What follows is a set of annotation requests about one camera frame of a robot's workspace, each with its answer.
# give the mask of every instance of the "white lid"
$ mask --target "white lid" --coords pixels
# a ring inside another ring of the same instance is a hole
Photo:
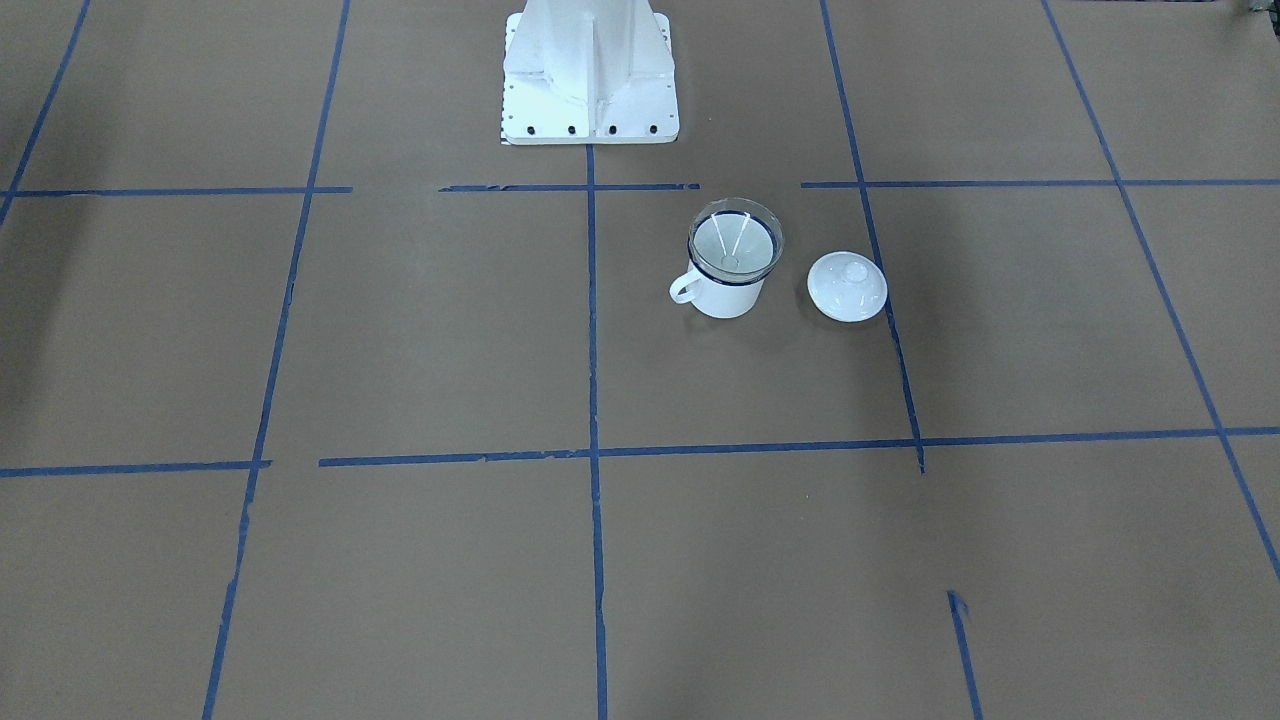
[[[823,315],[841,323],[856,323],[881,311],[888,299],[888,283],[876,263],[867,258],[832,252],[809,269],[809,297]]]

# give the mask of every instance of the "white metal bracket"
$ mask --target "white metal bracket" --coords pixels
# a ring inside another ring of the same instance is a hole
[[[649,0],[529,0],[507,18],[502,140],[671,142],[680,135],[671,22]]]

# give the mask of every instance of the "floor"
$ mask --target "floor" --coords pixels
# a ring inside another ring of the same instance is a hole
[[[0,4],[0,717],[1276,717],[1265,13],[659,0],[517,149],[518,5]]]

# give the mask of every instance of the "white handle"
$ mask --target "white handle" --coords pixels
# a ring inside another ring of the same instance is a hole
[[[676,282],[671,283],[671,299],[675,300],[677,305],[692,302],[698,299],[696,283],[700,279],[703,279],[703,274],[696,269],[680,275],[676,278]]]

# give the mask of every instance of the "blue grid line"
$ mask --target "blue grid line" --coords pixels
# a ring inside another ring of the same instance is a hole
[[[652,192],[701,190],[696,182],[620,183],[620,184],[451,184],[438,192]]]
[[[969,616],[969,605],[955,591],[947,591],[947,605],[951,606],[951,625],[956,630],[956,646],[960,648],[960,664],[964,666],[964,684],[969,689],[969,706],[973,720],[982,720],[982,700],[978,697],[978,680],[973,674],[973,657],[969,655],[969,635],[964,629],[964,619]]]
[[[79,15],[76,17],[76,26],[72,28],[72,37],[67,41],[67,50],[63,51],[63,59],[58,63],[58,72],[54,73],[54,83],[49,86],[49,94],[45,96],[44,105],[40,106],[40,114],[36,115],[36,124],[31,128],[31,136],[27,137],[27,146],[23,147],[22,158],[18,160],[18,169],[13,173],[13,181],[9,182],[9,191],[5,192],[4,202],[0,202],[0,225],[4,225],[5,218],[9,217],[14,195],[18,192],[18,187],[22,186],[22,176],[27,173],[31,154],[36,151],[36,142],[40,141],[40,131],[45,129],[45,120],[49,119],[49,109],[54,106],[54,99],[58,97],[58,88],[63,85],[63,76],[67,74],[72,54],[76,53],[76,44],[79,42],[79,33],[84,27],[84,17],[88,15],[88,3],[90,0],[84,0],[81,4]]]
[[[609,670],[604,628],[604,529],[600,509],[600,421],[599,421],[599,352],[595,302],[595,146],[586,146],[586,268],[588,268],[588,363],[590,366],[590,460],[591,460],[591,556],[595,577],[595,712],[598,720],[609,717]]]
[[[1276,437],[1280,427],[1226,428],[1226,434],[1240,437]],[[959,436],[925,437],[925,447],[980,447],[995,445],[1057,445],[1089,442],[1133,442],[1149,439],[1216,438],[1215,428],[1184,428],[1167,430],[1114,430],[1100,433],[1041,433],[1021,436]],[[915,447],[915,438],[776,442],[737,445],[660,445],[640,447],[596,447],[576,450],[524,450],[516,452],[453,452],[440,455],[388,455],[325,457],[320,468],[369,468],[379,465],[448,465],[461,462],[503,462],[524,460],[573,460],[590,457],[645,457],[669,455],[740,455],[758,452],[819,452],[846,450],[888,450]]]
[[[61,465],[47,468],[0,468],[0,479],[70,478],[81,475],[141,475],[143,473],[212,473],[270,468],[270,460],[230,460],[224,462],[146,462],[141,465]]]
[[[316,127],[315,146],[311,151],[311,169],[307,173],[307,192],[302,196],[302,213],[298,217],[298,229],[293,238],[293,258],[289,260],[289,275],[284,286],[284,300],[280,304],[280,320],[275,329],[275,346],[271,351],[271,365],[266,375],[266,389],[262,393],[262,415],[259,421],[257,438],[253,442],[253,460],[262,459],[266,446],[266,430],[271,420],[271,401],[275,397],[275,382],[280,372],[280,357],[284,355],[284,336],[289,324],[289,306],[293,304],[293,284],[298,278],[298,263],[302,258],[302,245],[307,234],[307,220],[311,215],[311,201],[315,196],[311,192],[316,187],[316,177],[320,173],[320,156],[324,151],[325,131],[329,126],[329,109],[333,105],[333,92],[338,83],[338,68],[342,64],[342,45],[347,36],[347,18],[351,14],[351,0],[343,0],[342,14],[338,17],[338,37],[333,46],[333,59],[329,63],[329,82],[325,86],[324,102],[320,106],[320,122]],[[227,584],[227,596],[223,601],[221,621],[218,626],[218,642],[214,647],[214,660],[209,670],[209,688],[205,693],[205,707],[202,720],[212,720],[214,705],[218,701],[218,684],[221,680],[223,659],[227,652],[227,639],[230,633],[232,614],[236,609],[236,592],[239,587],[241,568],[244,562],[244,546],[248,539],[250,506],[253,503],[253,495],[257,492],[259,468],[255,466],[248,473],[244,483],[244,503],[241,506],[239,534],[236,542],[236,569],[232,579]]]
[[[346,184],[307,187],[136,187],[87,190],[19,190],[14,197],[174,197],[205,195],[349,195],[355,188]]]
[[[845,131],[849,135],[849,152],[854,160],[854,174],[858,176],[859,196],[863,201],[863,217],[867,220],[867,236],[872,243],[872,259],[876,265],[884,270],[884,260],[881,258],[879,237],[876,233],[876,218],[872,215],[872,199],[867,192],[867,176],[863,173],[863,156],[858,151],[858,133],[854,129],[854,115],[849,110],[849,94],[845,90],[845,76],[840,70],[840,54],[836,53],[836,36],[831,29],[831,12],[827,9],[827,0],[818,0],[822,6],[822,24],[827,32],[827,50],[831,53],[831,69],[836,76],[836,91],[840,94],[840,108],[845,114]],[[884,300],[884,319],[888,320],[888,332],[893,338],[893,350],[897,352],[897,368],[902,374],[902,400],[906,402],[906,419],[911,424],[911,437],[915,438],[915,460],[924,474],[924,445],[920,443],[920,421],[915,416],[915,398],[911,396],[911,378],[906,372],[906,356],[902,354],[902,340],[897,332],[897,320],[893,315],[893,297]]]
[[[1120,179],[1128,187],[1268,187],[1280,178]],[[806,181],[804,190],[911,187],[1114,187],[1115,179],[941,179],[941,181]]]
[[[1111,152],[1111,146],[1107,143],[1106,135],[1102,132],[1102,123],[1098,122],[1098,115],[1093,110],[1093,102],[1089,101],[1089,95],[1084,91],[1084,82],[1080,79],[1080,73],[1075,67],[1075,61],[1071,59],[1071,51],[1066,46],[1066,38],[1062,36],[1062,29],[1057,24],[1057,18],[1053,15],[1053,10],[1050,8],[1048,0],[1041,0],[1041,6],[1044,9],[1044,15],[1048,18],[1050,27],[1053,29],[1053,37],[1057,38],[1057,45],[1062,50],[1062,58],[1066,60],[1068,70],[1070,70],[1071,79],[1075,82],[1075,90],[1079,92],[1080,101],[1084,102],[1084,109],[1089,115],[1089,122],[1093,124],[1093,132],[1098,136],[1098,143],[1102,146],[1102,154],[1106,156],[1107,165],[1111,168],[1111,176],[1115,178],[1115,186],[1116,190],[1120,191],[1120,199],[1124,201],[1125,210],[1129,213],[1129,222],[1133,224],[1133,231],[1138,236],[1138,243],[1142,246],[1142,252],[1147,259],[1147,266],[1151,269],[1151,275],[1156,281],[1156,288],[1160,291],[1160,297],[1165,304],[1165,310],[1169,313],[1169,319],[1172,322],[1174,331],[1178,333],[1178,341],[1183,346],[1183,354],[1187,356],[1187,363],[1190,365],[1192,374],[1196,377],[1196,384],[1199,387],[1201,397],[1204,401],[1204,409],[1208,410],[1219,442],[1222,445],[1222,451],[1226,454],[1226,460],[1231,466],[1231,473],[1235,475],[1235,483],[1239,486],[1240,495],[1244,497],[1244,502],[1249,509],[1249,515],[1253,518],[1253,527],[1257,529],[1258,538],[1262,541],[1262,547],[1267,553],[1267,559],[1271,561],[1271,570],[1276,579],[1280,580],[1280,556],[1276,555],[1275,544],[1271,542],[1271,534],[1267,532],[1266,523],[1262,520],[1262,514],[1258,511],[1257,502],[1253,500],[1253,491],[1249,489],[1249,483],[1244,478],[1244,471],[1240,469],[1240,464],[1235,457],[1235,450],[1231,447],[1231,439],[1217,414],[1217,406],[1213,404],[1213,397],[1208,392],[1208,384],[1204,382],[1204,374],[1201,373],[1201,366],[1196,360],[1190,340],[1188,340],[1187,331],[1183,328],[1183,322],[1179,319],[1178,310],[1174,307],[1172,297],[1169,295],[1169,288],[1165,286],[1165,278],[1161,275],[1160,266],[1156,264],[1156,256],[1151,251],[1151,243],[1147,242],[1147,233],[1142,229],[1142,223],[1138,222],[1138,213],[1134,210],[1133,200],[1129,197],[1129,191],[1120,176],[1120,168],[1116,164],[1115,155]]]

